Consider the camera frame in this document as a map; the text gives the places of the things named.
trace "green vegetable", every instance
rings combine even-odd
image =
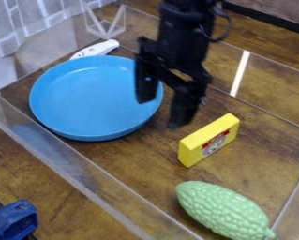
[[[177,186],[180,203],[192,217],[233,240],[275,238],[269,218],[245,196],[217,185],[189,181]]]

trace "wooden surface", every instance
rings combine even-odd
[[[228,2],[299,23],[299,0],[228,0]]]
[[[157,14],[156,1],[133,4]],[[299,35],[242,16],[233,17],[236,26],[228,42],[299,68]],[[133,57],[125,49],[113,54]],[[3,98],[30,116],[30,90],[47,69],[2,91]],[[268,89],[260,88],[260,95],[264,91]],[[232,188],[257,201],[273,222],[299,180],[299,127],[210,88],[209,105],[193,124],[169,131],[170,96],[168,90],[157,115],[126,138],[112,142],[65,141],[208,240],[225,239],[190,219],[177,202],[174,187],[184,181],[201,180]],[[289,108],[297,109],[297,102],[292,104]],[[233,113],[242,121],[238,139],[206,161],[185,168],[177,159],[180,140],[225,113]],[[41,239],[137,239],[0,130],[0,201],[11,203],[19,198],[30,199],[39,209]]]

